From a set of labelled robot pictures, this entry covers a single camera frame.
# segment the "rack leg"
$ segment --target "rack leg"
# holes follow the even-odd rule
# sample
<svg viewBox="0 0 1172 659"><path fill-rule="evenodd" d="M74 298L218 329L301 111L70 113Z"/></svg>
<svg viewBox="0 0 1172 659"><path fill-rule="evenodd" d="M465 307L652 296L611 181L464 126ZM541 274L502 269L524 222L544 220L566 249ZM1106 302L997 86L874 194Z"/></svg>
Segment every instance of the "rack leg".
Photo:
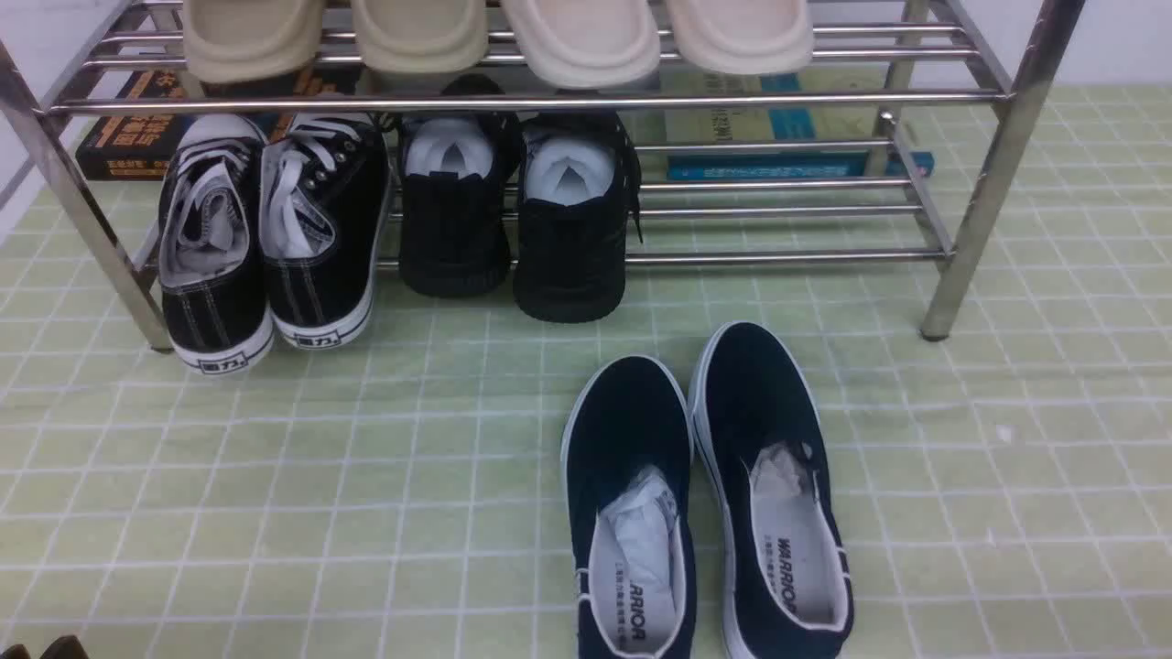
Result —
<svg viewBox="0 0 1172 659"><path fill-rule="evenodd" d="M927 318L920 327L920 334L929 341L947 339L952 332L1084 5L1085 0L1044 0L1042 4L1034 34L1017 69L1013 98L1007 102L968 211L956 233L956 252L940 278Z"/></svg>
<svg viewBox="0 0 1172 659"><path fill-rule="evenodd" d="M4 43L0 43L0 114L12 124L33 163L45 175L49 189L57 196L77 233L110 279L146 342L156 351L170 351L171 340L158 305L150 291L139 285L130 257L94 199L81 171L61 145L52 120L41 114L36 97Z"/></svg>
<svg viewBox="0 0 1172 659"><path fill-rule="evenodd" d="M928 0L905 0L904 2L904 22L925 22L928 20ZM922 38L919 34L905 34L897 41L898 46L919 46L922 42ZM915 60L902 60L892 62L887 67L887 80L884 82L884 89L908 89L912 86L912 74L915 73ZM879 114L875 116L875 127L872 135L886 135L888 118L885 115L891 115L891 117L898 123L900 108L879 108ZM883 176L887 171L887 162L890 154L886 147L875 147L871 149L871 155L867 156L866 169L864 170L867 176Z"/></svg>

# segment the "cardboard box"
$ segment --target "cardboard box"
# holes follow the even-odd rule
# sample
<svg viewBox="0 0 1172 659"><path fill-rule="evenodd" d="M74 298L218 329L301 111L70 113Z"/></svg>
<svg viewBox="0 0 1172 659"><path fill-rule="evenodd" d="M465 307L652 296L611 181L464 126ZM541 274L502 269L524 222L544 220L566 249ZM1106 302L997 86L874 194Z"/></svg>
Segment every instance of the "cardboard box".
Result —
<svg viewBox="0 0 1172 659"><path fill-rule="evenodd" d="M668 69L660 74L663 90L673 94L761 94L881 89L881 67L809 67L797 74L742 77L693 69ZM669 143L775 142L785 140L859 140L871 137L874 108L812 106L778 108L714 108L666 113ZM915 148L915 127L904 121ZM670 156L667 176L673 181L721 178L839 178L861 176L867 151L778 152L774 155ZM935 158L931 151L912 154L921 176L931 176ZM898 161L887 165L888 176L901 176Z"/></svg>
<svg viewBox="0 0 1172 659"><path fill-rule="evenodd" d="M305 69L280 77L240 84L207 86L209 97L316 96L353 94L360 70ZM150 70L130 76L118 98L184 98L179 79L171 70ZM292 114L258 114L251 118L270 141L285 135ZM77 147L77 164L90 181L161 181L188 127L198 115L141 115L100 118Z"/></svg>

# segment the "sneaker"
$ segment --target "sneaker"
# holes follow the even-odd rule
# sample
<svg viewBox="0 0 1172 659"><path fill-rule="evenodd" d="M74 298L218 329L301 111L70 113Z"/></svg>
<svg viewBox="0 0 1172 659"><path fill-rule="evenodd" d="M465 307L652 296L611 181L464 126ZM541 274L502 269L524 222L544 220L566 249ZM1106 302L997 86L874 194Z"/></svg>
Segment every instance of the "sneaker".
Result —
<svg viewBox="0 0 1172 659"><path fill-rule="evenodd" d="M246 118L200 117L163 179L163 317L176 354L206 375L244 371L273 345L257 245L264 147L264 133Z"/></svg>
<svg viewBox="0 0 1172 659"><path fill-rule="evenodd" d="M390 151L366 114L302 114L265 149L260 244L268 304L299 348L353 341L374 306Z"/></svg>
<svg viewBox="0 0 1172 659"><path fill-rule="evenodd" d="M483 75L465 75L443 94L503 91ZM403 283L437 298L492 291L512 265L502 211L505 183L520 158L517 116L410 117L403 121L400 135Z"/></svg>
<svg viewBox="0 0 1172 659"><path fill-rule="evenodd" d="M611 362L578 396L561 437L561 483L580 658L690 655L691 450L683 394L654 359Z"/></svg>
<svg viewBox="0 0 1172 659"><path fill-rule="evenodd" d="M642 237L634 144L614 113L543 114L523 135L517 305L550 322L604 318L627 285L628 216Z"/></svg>
<svg viewBox="0 0 1172 659"><path fill-rule="evenodd" d="M768 330L725 325L691 381L696 442L724 517L730 659L837 657L854 619L810 388Z"/></svg>

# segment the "stainless steel shoe rack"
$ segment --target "stainless steel shoe rack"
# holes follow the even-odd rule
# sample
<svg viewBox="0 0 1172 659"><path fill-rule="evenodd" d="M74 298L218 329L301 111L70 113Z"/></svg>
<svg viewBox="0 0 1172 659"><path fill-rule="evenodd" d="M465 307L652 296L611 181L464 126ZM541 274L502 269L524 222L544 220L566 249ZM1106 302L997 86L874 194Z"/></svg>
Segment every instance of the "stainless steel shoe rack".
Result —
<svg viewBox="0 0 1172 659"><path fill-rule="evenodd" d="M495 5L495 0L488 0ZM854 4L883 0L849 0ZM703 218L729 222L743 218L888 216L913 217L924 235L925 246L890 249L843 249L783 252L638 253L628 257L631 266L776 266L785 264L863 264L878 261L936 261L941 278L921 326L928 340L947 338L958 310L981 259L993 226L1001 212L1010 183L1021 163L1030 134L1049 94L1058 64L1078 22L1085 0L1044 0L1026 55L1016 76L997 61L980 29L960 0L901 0L898 22L818 25L815 64L824 62L885 62L884 89L827 93L769 93L735 96L673 96L665 94L622 94L595 97L509 95L498 97L440 96L332 96L247 100L212 100L195 94L188 100L93 98L102 75L115 70L170 68L185 70L179 9L182 0L127 0L108 25L100 26L81 49L74 64L49 91L43 102L34 97L8 52L0 45L0 110L15 128L33 162L56 193L102 270L110 278L146 341L157 351L170 349L158 305L150 293L155 281L152 258L157 238L131 254L118 240L84 178L60 141L66 121L75 116L127 116L202 113L259 111L386 111L427 113L437 110L665 110L708 107L781 107L849 103L877 108L874 137L851 141L643 144L642 154L762 154L809 150L858 150L871 152L867 174L836 179L752 181L752 182L648 182L645 192L670 197L704 192L735 191L844 191L901 189L906 203L785 205L752 208L648 209L643 216L656 218ZM332 0L332 5L345 6ZM660 32L665 45L662 61L677 63L680 55L670 29ZM884 46L872 46L877 40ZM947 42L924 45L925 39ZM326 30L325 43L341 45L341 50L320 54L318 66L360 67L354 33ZM482 66L525 66L511 32L492 32L492 48ZM124 52L137 47L138 52ZM154 47L158 54L141 54ZM963 62L975 87L963 89L913 88L912 73L919 61ZM197 83L185 80L195 87ZM955 237L949 236L932 203L925 181L912 167L908 141L900 127L900 109L906 106L989 104L1000 122L973 192L966 216ZM881 176L888 157L906 165L907 176ZM381 259L380 267L394 269L394 259Z"/></svg>

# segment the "slipper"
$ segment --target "slipper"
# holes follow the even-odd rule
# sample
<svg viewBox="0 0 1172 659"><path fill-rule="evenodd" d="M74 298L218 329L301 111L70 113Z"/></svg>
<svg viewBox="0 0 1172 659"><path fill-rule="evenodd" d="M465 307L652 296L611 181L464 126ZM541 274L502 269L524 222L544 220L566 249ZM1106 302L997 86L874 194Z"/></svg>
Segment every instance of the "slipper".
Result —
<svg viewBox="0 0 1172 659"><path fill-rule="evenodd" d="M447 73L489 49L484 0L353 0L362 61L386 73Z"/></svg>
<svg viewBox="0 0 1172 659"><path fill-rule="evenodd" d="M612 87L659 67L659 30L645 0L500 0L500 7L529 68L556 87Z"/></svg>
<svg viewBox="0 0 1172 659"><path fill-rule="evenodd" d="M813 57L806 0L667 0L680 54L732 75L790 73Z"/></svg>
<svg viewBox="0 0 1172 659"><path fill-rule="evenodd" d="M188 69L204 82L297 70L318 53L326 0L185 0Z"/></svg>

